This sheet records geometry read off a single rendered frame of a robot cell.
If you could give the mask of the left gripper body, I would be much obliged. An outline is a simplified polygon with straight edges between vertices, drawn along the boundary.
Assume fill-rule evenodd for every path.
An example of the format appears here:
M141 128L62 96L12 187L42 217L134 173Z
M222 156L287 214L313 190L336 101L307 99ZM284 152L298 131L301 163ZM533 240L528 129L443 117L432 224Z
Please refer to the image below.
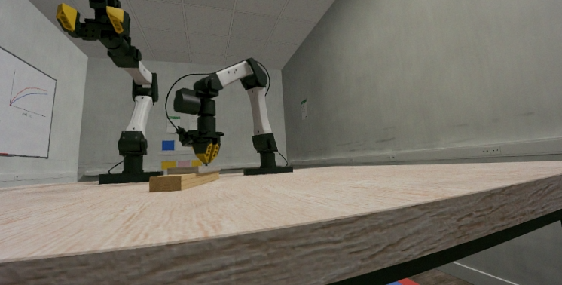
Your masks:
M218 151L221 146L221 136L224 136L222 132L215 132L215 117L202 116L197 118L197 130L190 130L188 134L193 135L192 137L192 147L195 154L206 154L206 150L209 144L217 145Z

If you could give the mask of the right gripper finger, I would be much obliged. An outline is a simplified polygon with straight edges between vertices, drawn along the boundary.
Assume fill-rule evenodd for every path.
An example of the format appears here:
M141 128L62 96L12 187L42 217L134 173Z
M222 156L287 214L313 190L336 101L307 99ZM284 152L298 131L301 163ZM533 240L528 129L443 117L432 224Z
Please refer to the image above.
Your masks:
M57 7L56 18L60 19L64 28L72 31L75 30L76 14L77 10L62 3Z
M119 34L122 33L124 30L120 22L123 22L124 10L107 6L106 12L110 18L113 27L115 28L115 31Z

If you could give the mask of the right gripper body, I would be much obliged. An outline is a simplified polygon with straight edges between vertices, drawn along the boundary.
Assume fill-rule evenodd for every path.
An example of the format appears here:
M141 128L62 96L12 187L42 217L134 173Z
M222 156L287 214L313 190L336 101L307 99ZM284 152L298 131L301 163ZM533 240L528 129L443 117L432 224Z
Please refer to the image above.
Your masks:
M123 22L120 22L124 31L120 34L115 31L108 15L102 15L101 19L84 18L85 23L81 23L79 20L80 14L77 11L75 30L72 30L72 32L71 30L64 28L60 19L57 18L57 21L61 25L63 31L67 32L71 37L81 38L84 41L99 40L107 48L116 48L120 45L122 42L122 36L127 36L130 28L130 17L126 11L124 11Z

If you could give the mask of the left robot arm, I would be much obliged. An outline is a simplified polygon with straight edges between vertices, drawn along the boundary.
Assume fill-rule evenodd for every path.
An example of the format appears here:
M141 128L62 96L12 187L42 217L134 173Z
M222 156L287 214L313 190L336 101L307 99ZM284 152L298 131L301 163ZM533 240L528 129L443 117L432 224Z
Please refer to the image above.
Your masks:
M276 166L274 152L278 152L278 149L269 125L265 103L267 76L252 57L235 66L196 81L193 90L184 87L177 90L173 101L174 111L189 115L197 114L200 117L214 117L215 100L211 99L218 96L219 83L220 90L222 90L239 79L249 95L254 122L252 141L255 150L257 153L260 153L261 158L260 168L243 169L243 172L293 169L293 166ZM186 132L184 128L177 127L178 130L176 132L179 135L179 141L182 146L192 147L192 137L194 136L188 134L189 130Z

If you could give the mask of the light wooden beam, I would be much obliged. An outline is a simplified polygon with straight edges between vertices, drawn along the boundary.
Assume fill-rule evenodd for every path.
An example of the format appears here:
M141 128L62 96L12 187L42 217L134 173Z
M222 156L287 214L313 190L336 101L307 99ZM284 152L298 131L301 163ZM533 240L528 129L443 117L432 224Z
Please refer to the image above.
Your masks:
M219 179L219 171L149 177L149 192L176 192Z

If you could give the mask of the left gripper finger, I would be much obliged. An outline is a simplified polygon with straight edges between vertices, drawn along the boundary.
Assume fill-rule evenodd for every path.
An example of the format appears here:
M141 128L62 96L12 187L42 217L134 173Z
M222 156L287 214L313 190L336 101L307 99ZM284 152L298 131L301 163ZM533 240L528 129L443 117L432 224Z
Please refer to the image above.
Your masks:
M216 148L216 149L215 149ZM218 152L218 143L217 145L212 145L212 150L210 152L210 156L209 156L209 160L208 162L211 163L217 156L217 152Z
M204 164L208 163L209 160L209 155L211 152L211 148L212 148L212 143L208 145L207 150L206 150L206 154L195 154Z

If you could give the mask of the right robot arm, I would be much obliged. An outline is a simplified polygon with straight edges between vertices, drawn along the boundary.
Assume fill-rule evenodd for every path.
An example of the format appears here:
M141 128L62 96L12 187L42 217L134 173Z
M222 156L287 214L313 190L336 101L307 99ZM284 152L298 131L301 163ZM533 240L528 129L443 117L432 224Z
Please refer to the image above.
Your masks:
M98 19L101 19L102 15L108 15L106 6L121 8L119 0L89 0L89 3L90 8L95 10L95 18ZM143 155L147 155L148 148L145 125L154 102L158 101L157 73L149 72L142 65L142 54L135 46L131 46L129 34L130 29L127 36L122 36L122 42L117 47L106 47L107 55L113 63L133 77L132 98L135 106L130 123L125 131L121 132L118 140L119 155L124 157L124 170L122 173L99 174L99 177L163 174L163 171L144 172L142 169ZM151 85L151 87L142 87L143 85Z

